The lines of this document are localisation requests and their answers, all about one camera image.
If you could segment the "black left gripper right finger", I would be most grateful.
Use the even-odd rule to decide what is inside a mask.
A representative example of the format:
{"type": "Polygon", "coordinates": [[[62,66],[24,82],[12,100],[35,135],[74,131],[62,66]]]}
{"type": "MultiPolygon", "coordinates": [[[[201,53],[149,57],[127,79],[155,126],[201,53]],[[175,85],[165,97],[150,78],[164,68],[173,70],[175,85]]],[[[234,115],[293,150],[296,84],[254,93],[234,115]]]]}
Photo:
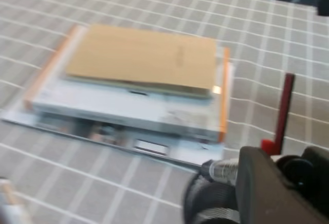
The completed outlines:
{"type": "Polygon", "coordinates": [[[286,155],[277,167],[294,189],[313,205],[328,205],[328,151],[307,147],[301,156],[286,155]]]}

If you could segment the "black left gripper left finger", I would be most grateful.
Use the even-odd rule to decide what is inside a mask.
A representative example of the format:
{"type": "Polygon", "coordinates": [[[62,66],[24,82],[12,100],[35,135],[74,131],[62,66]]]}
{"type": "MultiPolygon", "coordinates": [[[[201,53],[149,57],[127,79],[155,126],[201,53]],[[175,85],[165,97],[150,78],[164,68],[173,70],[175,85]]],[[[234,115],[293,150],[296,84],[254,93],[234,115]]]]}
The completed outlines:
{"type": "Polygon", "coordinates": [[[260,148],[240,150],[235,185],[241,223],[328,223],[328,205],[313,205],[260,148]]]}

